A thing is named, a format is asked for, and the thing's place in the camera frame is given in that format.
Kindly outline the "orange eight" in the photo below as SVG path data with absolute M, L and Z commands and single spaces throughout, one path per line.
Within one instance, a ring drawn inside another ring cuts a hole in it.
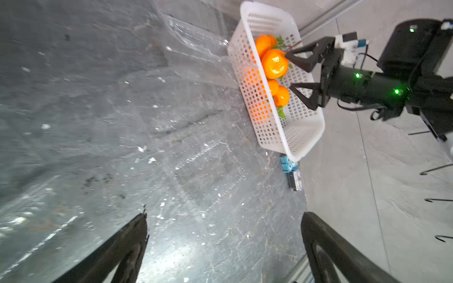
M 283 86 L 278 86 L 278 90 L 273 94 L 273 99 L 276 107 L 285 107 L 290 101 L 289 91 Z

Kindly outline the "clear plastic container front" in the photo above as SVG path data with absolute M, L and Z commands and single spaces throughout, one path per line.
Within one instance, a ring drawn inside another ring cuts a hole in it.
M 180 77 L 196 83 L 237 88 L 227 47 L 238 20 L 222 1 L 153 1 L 162 20 L 160 45 Z

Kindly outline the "orange four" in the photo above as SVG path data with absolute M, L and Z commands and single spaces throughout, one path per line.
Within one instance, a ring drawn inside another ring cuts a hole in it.
M 265 53 L 277 46 L 277 40 L 273 35 L 262 35 L 255 40 L 259 58 L 262 59 Z

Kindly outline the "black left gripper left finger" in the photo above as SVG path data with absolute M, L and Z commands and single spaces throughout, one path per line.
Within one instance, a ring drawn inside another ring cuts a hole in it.
M 56 283 L 102 283 L 115 270 L 113 283 L 135 283 L 145 255 L 147 214 L 140 213 Z

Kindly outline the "orange three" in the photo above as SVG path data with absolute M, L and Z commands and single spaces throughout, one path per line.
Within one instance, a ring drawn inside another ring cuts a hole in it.
M 268 50 L 261 59 L 265 76 L 268 79 L 278 79 L 284 76 L 289 68 L 289 60 L 285 52 L 278 49 Z

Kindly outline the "clear plastic container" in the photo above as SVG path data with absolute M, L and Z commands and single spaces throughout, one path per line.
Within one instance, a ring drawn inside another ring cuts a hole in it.
M 222 1 L 153 1 L 162 20 L 160 45 L 180 77 L 196 83 L 237 88 L 227 47 L 238 20 Z
M 270 283 L 277 157 L 240 93 L 172 69 L 1 91 L 1 281 L 50 283 L 140 213 L 140 283 Z

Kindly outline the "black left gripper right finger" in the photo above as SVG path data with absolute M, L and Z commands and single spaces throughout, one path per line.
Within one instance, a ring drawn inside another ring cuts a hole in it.
M 316 283 L 339 283 L 337 271 L 349 283 L 397 282 L 315 213 L 303 214 L 301 232 Z

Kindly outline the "orange seven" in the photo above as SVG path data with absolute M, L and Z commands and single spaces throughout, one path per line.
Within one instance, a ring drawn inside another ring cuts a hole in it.
M 269 86 L 271 95 L 275 96 L 278 93 L 279 87 L 280 87 L 278 81 L 277 80 L 268 79 L 267 82 L 268 82 L 268 86 Z

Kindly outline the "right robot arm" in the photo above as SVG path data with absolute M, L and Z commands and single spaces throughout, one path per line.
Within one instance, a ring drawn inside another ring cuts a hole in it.
M 405 21 L 395 27 L 380 58 L 379 72 L 356 68 L 355 57 L 367 44 L 355 33 L 324 37 L 286 52 L 305 72 L 321 66 L 318 83 L 293 83 L 290 90 L 310 110 L 330 99 L 347 111 L 371 110 L 371 120 L 387 121 L 403 111 L 422 118 L 436 139 L 453 132 L 453 80 L 437 74 L 453 42 L 453 22 L 432 19 Z

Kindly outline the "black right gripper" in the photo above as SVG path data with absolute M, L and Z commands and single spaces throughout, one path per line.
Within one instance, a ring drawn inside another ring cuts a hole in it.
M 385 65 L 383 72 L 359 70 L 340 64 L 343 50 L 335 48 L 335 37 L 323 37 L 285 54 L 298 68 L 311 73 L 322 64 L 320 83 L 293 83 L 290 90 L 310 110 L 326 107 L 330 99 L 359 107 L 348 111 L 374 109 L 371 120 L 389 120 L 401 115 L 408 98 L 409 66 L 401 62 Z

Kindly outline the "clear plastic container back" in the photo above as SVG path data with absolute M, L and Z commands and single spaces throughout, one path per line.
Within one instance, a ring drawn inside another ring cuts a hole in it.
M 1 281 L 50 283 L 140 213 L 140 283 L 270 283 L 277 157 L 240 93 L 172 69 L 1 91 Z

